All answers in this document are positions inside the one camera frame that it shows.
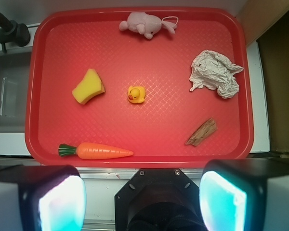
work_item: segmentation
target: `sponge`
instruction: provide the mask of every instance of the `sponge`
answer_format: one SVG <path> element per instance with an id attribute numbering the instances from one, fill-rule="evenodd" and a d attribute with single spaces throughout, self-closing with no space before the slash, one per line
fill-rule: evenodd
<path id="1" fill-rule="evenodd" d="M 77 102 L 86 104 L 94 96 L 104 92 L 105 88 L 97 72 L 94 69 L 89 69 L 72 94 Z"/>

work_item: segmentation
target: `carrot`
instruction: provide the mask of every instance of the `carrot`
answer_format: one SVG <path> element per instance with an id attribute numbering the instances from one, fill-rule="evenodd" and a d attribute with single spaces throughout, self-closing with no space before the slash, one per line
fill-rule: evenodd
<path id="1" fill-rule="evenodd" d="M 132 151 L 122 148 L 88 142 L 81 143 L 78 147 L 70 146 L 65 143 L 60 144 L 58 152 L 60 156 L 76 154 L 79 158 L 84 160 L 112 159 L 134 154 Z"/>

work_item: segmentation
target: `white crumpled paper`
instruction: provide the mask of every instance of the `white crumpled paper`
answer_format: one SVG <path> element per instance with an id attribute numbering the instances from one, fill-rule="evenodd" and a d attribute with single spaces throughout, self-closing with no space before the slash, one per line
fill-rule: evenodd
<path id="1" fill-rule="evenodd" d="M 193 87 L 190 91 L 206 86 L 210 90 L 217 89 L 217 93 L 224 99 L 231 98 L 239 91 L 233 75 L 241 71 L 243 67 L 231 63 L 226 56 L 204 50 L 192 62 L 189 80 L 193 82 Z"/>

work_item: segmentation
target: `plush bunny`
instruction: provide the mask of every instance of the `plush bunny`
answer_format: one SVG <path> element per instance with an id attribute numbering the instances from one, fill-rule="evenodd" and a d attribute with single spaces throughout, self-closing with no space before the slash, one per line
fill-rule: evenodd
<path id="1" fill-rule="evenodd" d="M 175 18 L 177 19 L 177 22 L 172 23 L 164 21 L 167 18 Z M 178 21 L 178 17 L 175 16 L 165 17 L 161 20 L 159 17 L 146 14 L 145 12 L 132 12 L 127 18 L 127 21 L 122 21 L 120 23 L 119 29 L 120 31 L 128 29 L 132 32 L 144 35 L 147 39 L 151 39 L 153 35 L 159 32 L 162 27 L 174 34 Z"/>

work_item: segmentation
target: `black faucet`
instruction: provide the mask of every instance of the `black faucet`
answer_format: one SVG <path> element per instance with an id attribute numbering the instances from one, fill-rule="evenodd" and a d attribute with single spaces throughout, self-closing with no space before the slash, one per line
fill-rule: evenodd
<path id="1" fill-rule="evenodd" d="M 5 43 L 15 42 L 17 46 L 24 47 L 30 42 L 28 27 L 14 20 L 8 20 L 0 13 L 0 43 L 3 53 L 6 53 Z"/>

